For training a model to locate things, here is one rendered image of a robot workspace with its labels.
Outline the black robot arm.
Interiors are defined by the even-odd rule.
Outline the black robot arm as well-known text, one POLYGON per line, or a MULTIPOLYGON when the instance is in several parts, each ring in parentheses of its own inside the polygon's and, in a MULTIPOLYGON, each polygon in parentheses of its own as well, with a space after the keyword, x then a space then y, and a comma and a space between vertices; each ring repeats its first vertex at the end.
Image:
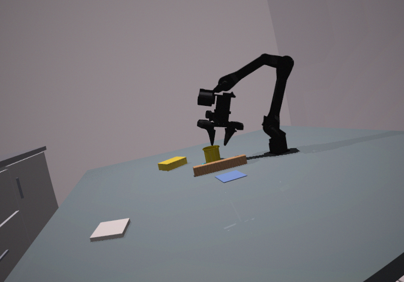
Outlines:
POLYGON ((264 116, 262 123, 263 131, 269 135, 269 154, 280 155, 290 150, 287 149, 285 132, 279 129, 279 113, 284 97, 286 81, 294 66, 294 60, 289 56, 277 56, 263 53, 254 61, 245 65, 240 70, 230 73, 220 78, 218 85, 213 90, 200 89, 197 104, 203 106, 212 106, 215 104, 215 96, 217 96, 216 107, 230 108, 231 97, 236 98, 233 92, 217 95, 221 91, 229 91, 233 88, 242 78, 252 73, 259 67, 267 65, 276 68, 276 84, 275 90, 270 106, 268 116, 264 116))

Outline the brown wooden bar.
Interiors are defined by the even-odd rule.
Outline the brown wooden bar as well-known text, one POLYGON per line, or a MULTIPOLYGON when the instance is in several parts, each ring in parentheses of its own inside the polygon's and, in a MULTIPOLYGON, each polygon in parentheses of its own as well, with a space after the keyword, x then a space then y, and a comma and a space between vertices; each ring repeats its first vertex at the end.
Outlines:
POLYGON ((198 177, 244 164, 247 164, 247 158, 245 154, 242 154, 218 161, 193 166, 193 171, 194 176, 198 177))

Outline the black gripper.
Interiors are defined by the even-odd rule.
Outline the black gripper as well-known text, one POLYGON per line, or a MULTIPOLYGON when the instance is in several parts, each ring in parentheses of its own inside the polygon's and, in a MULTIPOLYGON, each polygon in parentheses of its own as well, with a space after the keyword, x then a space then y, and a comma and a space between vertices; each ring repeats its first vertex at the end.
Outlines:
POLYGON ((215 138, 215 129, 214 127, 226 127, 225 128, 225 138, 224 138, 224 146, 227 145, 228 141, 232 137, 232 135, 237 132, 237 130, 243 130, 243 124, 240 122, 234 122, 234 121, 228 121, 229 119, 229 114, 231 114, 231 111, 229 111, 230 108, 219 108, 216 107, 214 109, 215 112, 215 119, 213 122, 208 121, 208 120, 198 120, 197 126, 206 129, 211 145, 213 146, 214 144, 214 138, 215 138))

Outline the olive yellow translucent cup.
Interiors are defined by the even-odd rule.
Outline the olive yellow translucent cup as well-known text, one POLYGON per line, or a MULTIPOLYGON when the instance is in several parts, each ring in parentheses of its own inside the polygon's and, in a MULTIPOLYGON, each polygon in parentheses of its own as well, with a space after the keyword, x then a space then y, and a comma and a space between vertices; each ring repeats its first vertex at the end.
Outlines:
POLYGON ((203 148, 206 163, 221 160, 219 147, 220 146, 208 146, 203 148))

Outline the yellow rectangular block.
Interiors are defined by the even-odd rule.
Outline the yellow rectangular block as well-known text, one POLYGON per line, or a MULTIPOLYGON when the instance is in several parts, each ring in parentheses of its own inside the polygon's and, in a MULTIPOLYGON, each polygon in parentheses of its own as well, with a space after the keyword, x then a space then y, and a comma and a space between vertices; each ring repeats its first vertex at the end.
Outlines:
POLYGON ((169 160, 163 161, 161 163, 158 163, 158 168, 159 170, 164 170, 164 171, 171 171, 175 168, 178 168, 184 164, 187 164, 187 159, 186 157, 173 157, 169 160))

